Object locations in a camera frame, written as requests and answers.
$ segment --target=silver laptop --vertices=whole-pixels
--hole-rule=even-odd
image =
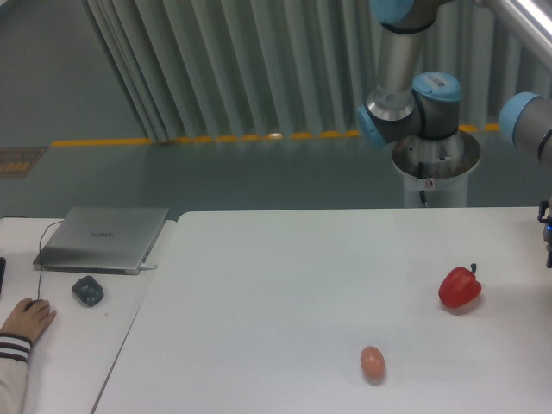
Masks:
[[[34,260],[61,272],[138,274],[168,209],[75,207]]]

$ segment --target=egg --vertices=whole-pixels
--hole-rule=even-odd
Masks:
[[[386,370],[386,360],[376,347],[365,347],[361,352],[361,367],[369,378],[377,380]]]

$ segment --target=hand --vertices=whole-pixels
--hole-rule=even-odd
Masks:
[[[42,299],[25,310],[30,302],[31,298],[26,298],[17,304],[0,328],[0,333],[24,336],[32,343],[36,342],[42,331],[55,319],[57,312],[50,311],[50,303]]]

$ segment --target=yellow line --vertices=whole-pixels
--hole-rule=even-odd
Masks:
[[[151,144],[149,138],[121,138],[115,140],[73,140],[54,141],[51,147],[90,147],[96,145],[145,145]]]
[[[475,127],[474,125],[460,125],[458,127],[458,129],[460,131],[464,131],[464,132],[477,132],[479,131],[480,129]]]
[[[489,123],[485,126],[485,131],[500,131],[500,127],[497,123]]]
[[[474,125],[460,125],[460,130],[465,132],[477,132],[480,131]],[[496,123],[489,123],[484,128],[485,131],[499,131],[499,126]],[[315,138],[358,138],[361,134],[355,129],[346,131],[345,133],[338,131],[323,131],[318,137],[314,136],[310,132],[295,132],[290,135],[292,140],[312,140]],[[168,143],[177,144],[192,144],[194,142],[238,142],[238,141],[274,141],[282,140],[284,136],[282,134],[247,134],[242,137],[235,135],[220,135],[213,139],[208,135],[196,136],[190,138],[188,136],[180,136]],[[91,146],[107,146],[107,145],[148,145],[154,142],[149,138],[120,138],[113,140],[72,140],[72,141],[54,141],[51,147],[91,147]]]

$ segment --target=blue joint cap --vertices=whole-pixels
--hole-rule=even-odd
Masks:
[[[370,9],[383,24],[394,24],[403,20],[412,9],[414,0],[370,0]]]
[[[426,72],[417,75],[412,89],[419,95],[439,102],[460,102],[460,82],[444,72]]]
[[[499,126],[500,134],[504,136],[504,138],[514,142],[514,128],[516,128],[519,116],[527,104],[536,97],[539,96],[531,92],[521,92],[511,97],[502,107],[499,115]]]
[[[387,142],[384,141],[380,132],[373,124],[372,118],[368,115],[366,106],[361,105],[356,110],[356,117],[359,121],[359,128],[361,129],[362,136],[364,136],[367,141],[373,147],[384,147],[387,145]]]

